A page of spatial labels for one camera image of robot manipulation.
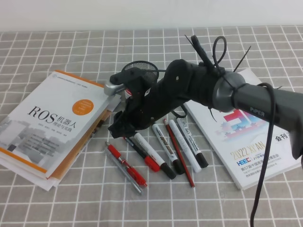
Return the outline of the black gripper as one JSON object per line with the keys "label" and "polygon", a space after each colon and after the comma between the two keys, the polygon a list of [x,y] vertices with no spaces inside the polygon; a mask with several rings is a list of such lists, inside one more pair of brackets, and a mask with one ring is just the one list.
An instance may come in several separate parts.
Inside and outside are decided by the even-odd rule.
{"label": "black gripper", "polygon": [[114,122],[108,128],[113,138],[133,136],[170,112],[167,76],[165,73],[160,81],[152,84],[141,76],[132,86],[132,96],[126,100],[125,109],[115,114]]}

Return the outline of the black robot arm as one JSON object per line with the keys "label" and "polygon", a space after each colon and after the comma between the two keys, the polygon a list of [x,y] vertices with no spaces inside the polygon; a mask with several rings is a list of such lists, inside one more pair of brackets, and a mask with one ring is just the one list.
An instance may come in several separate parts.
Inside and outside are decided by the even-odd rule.
{"label": "black robot arm", "polygon": [[106,93],[127,88],[132,96],[117,113],[109,131],[114,138],[133,136],[187,101],[221,112],[240,109],[286,130],[292,155],[303,154],[303,96],[300,93],[251,85],[224,68],[173,61],[157,81],[157,71],[133,67],[114,74]]}

